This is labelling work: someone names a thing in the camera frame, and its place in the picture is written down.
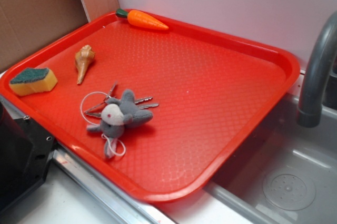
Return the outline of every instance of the gray sink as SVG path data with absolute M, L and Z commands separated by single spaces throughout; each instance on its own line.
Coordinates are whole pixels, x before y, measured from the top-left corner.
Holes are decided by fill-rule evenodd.
M 296 124 L 286 95 L 206 186 L 253 223 L 337 223 L 337 113 Z

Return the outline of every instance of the red tray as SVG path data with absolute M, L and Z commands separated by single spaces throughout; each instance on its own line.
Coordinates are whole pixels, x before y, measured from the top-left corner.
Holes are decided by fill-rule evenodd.
M 300 69 L 284 50 L 153 16 L 170 30 L 136 28 L 115 13 L 104 15 L 14 65 L 0 79 L 0 92 L 131 196 L 160 202 L 201 188 Z M 95 61 L 77 85 L 74 57 L 86 44 L 96 52 Z M 8 83 L 26 67 L 49 67 L 57 85 L 51 92 L 17 97 Z M 105 140 L 87 133 L 79 107 L 85 95 L 107 93 L 116 80 L 117 98 L 129 88 L 160 105 L 151 109 L 150 122 L 120 138 L 125 156 L 108 160 Z M 103 98 L 91 96 L 85 106 Z

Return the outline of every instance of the toy carrot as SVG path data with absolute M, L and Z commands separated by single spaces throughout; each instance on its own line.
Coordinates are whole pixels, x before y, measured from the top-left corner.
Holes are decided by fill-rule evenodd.
M 117 9 L 116 16 L 127 18 L 128 22 L 131 25 L 141 27 L 141 28 L 150 28 L 156 30 L 168 30 L 169 27 L 158 21 L 156 18 L 148 15 L 139 10 L 131 10 L 127 12 L 123 9 Z

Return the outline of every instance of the yellow sponge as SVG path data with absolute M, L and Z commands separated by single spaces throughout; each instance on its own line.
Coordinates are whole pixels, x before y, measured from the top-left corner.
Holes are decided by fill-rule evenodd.
M 51 91 L 57 83 L 49 68 L 27 68 L 9 82 L 9 87 L 19 96 Z

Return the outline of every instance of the seashell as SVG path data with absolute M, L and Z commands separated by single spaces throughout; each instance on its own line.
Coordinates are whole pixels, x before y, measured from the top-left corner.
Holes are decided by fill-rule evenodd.
M 85 45 L 82 49 L 75 54 L 75 65 L 78 70 L 77 84 L 80 85 L 84 79 L 85 73 L 89 65 L 94 60 L 95 53 L 90 45 Z

